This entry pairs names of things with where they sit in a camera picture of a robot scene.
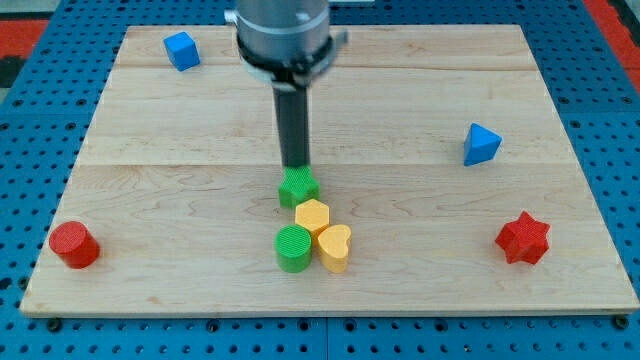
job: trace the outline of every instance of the red surface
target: red surface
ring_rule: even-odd
[[[536,264],[549,249],[547,232],[550,227],[523,211],[518,220],[502,228],[496,243],[504,250],[507,263],[526,261]]]
[[[47,24],[49,20],[0,21],[0,58],[5,56],[28,58]]]
[[[618,11],[607,0],[584,0],[584,4],[627,71],[636,91],[640,91],[640,49],[631,40],[629,29],[620,22]]]
[[[49,247],[72,269],[87,267],[100,255],[100,245],[77,221],[66,222],[53,230]]]

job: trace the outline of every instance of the yellow heart block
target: yellow heart block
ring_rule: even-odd
[[[351,247],[351,228],[347,225],[334,225],[318,236],[320,261],[327,270],[342,273],[347,269],[349,248]]]
[[[316,199],[296,206],[296,225],[307,229],[313,245],[318,245],[318,236],[329,227],[329,206]]]

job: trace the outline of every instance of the wood plank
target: wood plank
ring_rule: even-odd
[[[203,64],[178,73],[163,37],[132,27],[53,220],[103,247],[69,271],[45,243],[28,316],[262,317],[617,314],[638,299],[517,26],[353,27],[314,84],[312,159],[352,257],[282,272],[293,221],[271,91],[239,65],[229,28],[187,27]],[[465,168],[472,121],[501,134]],[[536,266],[494,239],[527,209],[551,223]]]

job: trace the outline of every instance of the blue pegboard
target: blue pegboard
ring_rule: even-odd
[[[17,310],[129,25],[221,25],[232,1],[63,0],[0,107],[0,358],[638,358],[640,316],[31,320]],[[636,291],[640,99],[575,0],[379,0],[334,24],[520,24]]]

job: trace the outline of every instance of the green cylinder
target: green cylinder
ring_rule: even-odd
[[[278,266],[286,272],[297,273],[311,263],[311,235],[298,225],[285,226],[273,243]]]

